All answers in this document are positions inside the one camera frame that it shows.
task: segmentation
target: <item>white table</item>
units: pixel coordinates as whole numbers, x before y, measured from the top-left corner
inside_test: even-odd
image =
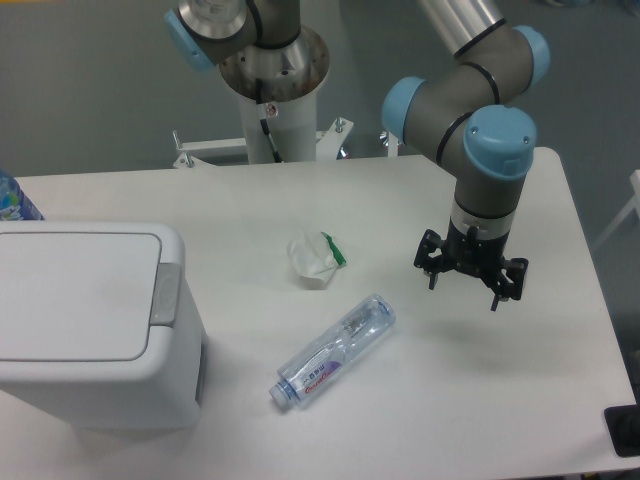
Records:
[[[434,292],[412,265],[446,233],[454,180],[422,157],[24,178],[52,220],[165,222],[211,339],[196,428],[76,430],[0,392],[0,478],[481,479],[632,468],[603,410],[633,403],[557,155],[537,149],[507,245],[524,298],[480,280]],[[338,238],[349,265],[305,291],[285,247]],[[280,413],[275,370],[370,293],[397,324],[305,410]]]

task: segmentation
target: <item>plastic bottle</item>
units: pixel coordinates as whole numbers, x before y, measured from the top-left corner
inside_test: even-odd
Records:
[[[44,220],[15,178],[0,170],[0,221]]]
[[[278,370],[281,380],[269,393],[283,410],[304,404],[395,321],[389,304],[371,295],[284,364]]]

